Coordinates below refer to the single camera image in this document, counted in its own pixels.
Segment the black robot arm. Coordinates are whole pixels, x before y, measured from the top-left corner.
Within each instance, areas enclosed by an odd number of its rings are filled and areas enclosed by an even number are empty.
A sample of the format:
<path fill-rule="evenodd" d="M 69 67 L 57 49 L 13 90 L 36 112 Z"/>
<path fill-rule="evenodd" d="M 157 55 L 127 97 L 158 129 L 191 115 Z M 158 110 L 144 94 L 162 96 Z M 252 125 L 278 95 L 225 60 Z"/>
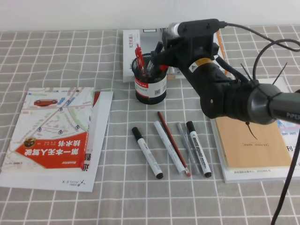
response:
<path fill-rule="evenodd" d="M 222 58 L 213 35 L 172 37 L 163 31 L 164 51 L 152 52 L 155 65 L 178 68 L 200 97 L 210 119 L 227 116 L 243 122 L 270 124 L 275 120 L 300 122 L 299 93 L 283 93 L 274 84 L 248 80 Z"/>

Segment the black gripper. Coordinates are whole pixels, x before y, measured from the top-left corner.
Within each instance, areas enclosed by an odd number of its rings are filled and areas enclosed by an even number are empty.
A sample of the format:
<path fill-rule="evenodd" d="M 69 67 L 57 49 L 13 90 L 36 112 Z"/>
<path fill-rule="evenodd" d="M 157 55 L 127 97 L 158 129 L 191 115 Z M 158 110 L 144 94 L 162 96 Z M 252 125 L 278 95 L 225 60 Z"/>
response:
<path fill-rule="evenodd" d="M 182 74 L 190 72 L 189 67 L 200 58 L 214 60 L 218 55 L 219 45 L 214 42 L 214 36 L 203 37 L 172 37 L 168 33 L 162 34 L 164 50 L 151 52 L 154 65 L 167 65 L 178 68 Z"/>

